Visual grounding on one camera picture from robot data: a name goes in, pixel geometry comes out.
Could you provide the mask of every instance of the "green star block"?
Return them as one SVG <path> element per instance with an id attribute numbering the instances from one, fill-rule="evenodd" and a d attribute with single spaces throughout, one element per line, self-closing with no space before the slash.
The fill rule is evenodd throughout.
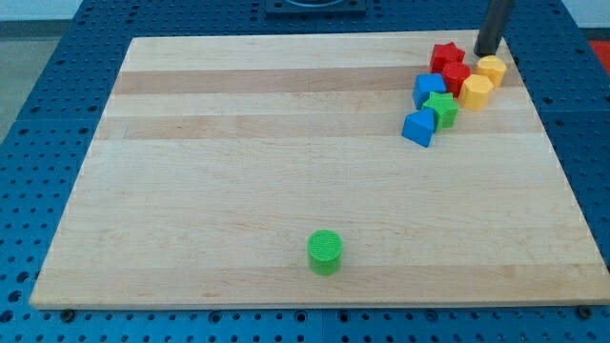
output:
<path id="1" fill-rule="evenodd" d="M 432 109 L 435 112 L 435 132 L 442 128 L 452 128 L 458 116 L 459 106 L 451 93 L 430 92 L 430 98 L 423 103 L 423 109 Z"/>

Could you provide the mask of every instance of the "red block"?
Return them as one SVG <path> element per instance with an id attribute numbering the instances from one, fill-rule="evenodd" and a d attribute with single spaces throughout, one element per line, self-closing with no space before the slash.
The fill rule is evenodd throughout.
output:
<path id="1" fill-rule="evenodd" d="M 449 44 L 435 44 L 430 59 L 430 72 L 442 72 L 442 68 L 449 62 L 461 62 L 464 60 L 464 50 L 456 47 L 454 42 Z"/>
<path id="2" fill-rule="evenodd" d="M 470 76 L 470 68 L 461 62 L 449 62 L 442 68 L 442 79 L 445 81 L 447 92 L 459 96 L 461 84 Z"/>

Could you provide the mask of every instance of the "black metal rod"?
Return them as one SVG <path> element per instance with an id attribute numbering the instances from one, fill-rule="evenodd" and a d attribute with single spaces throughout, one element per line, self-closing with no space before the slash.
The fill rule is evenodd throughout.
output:
<path id="1" fill-rule="evenodd" d="M 508 16 L 515 6 L 515 0 L 490 0 L 485 20 L 478 32 L 475 54 L 479 57 L 496 54 L 499 41 L 504 34 Z"/>

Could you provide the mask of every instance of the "green cylinder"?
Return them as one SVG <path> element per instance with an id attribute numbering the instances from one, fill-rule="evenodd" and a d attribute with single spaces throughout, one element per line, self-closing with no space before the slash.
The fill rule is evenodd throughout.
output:
<path id="1" fill-rule="evenodd" d="M 331 230 L 314 232 L 307 242 L 309 268 L 319 275 L 330 275 L 341 268 L 343 242 L 341 237 Z"/>

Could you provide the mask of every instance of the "yellow block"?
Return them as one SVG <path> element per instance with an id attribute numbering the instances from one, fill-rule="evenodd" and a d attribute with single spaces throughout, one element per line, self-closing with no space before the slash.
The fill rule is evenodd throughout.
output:
<path id="1" fill-rule="evenodd" d="M 461 85 L 457 101 L 466 110 L 482 110 L 489 102 L 494 84 L 487 76 L 472 74 Z"/>
<path id="2" fill-rule="evenodd" d="M 478 60 L 475 74 L 489 77 L 494 87 L 502 84 L 502 79 L 506 73 L 506 65 L 497 56 L 485 56 Z"/>

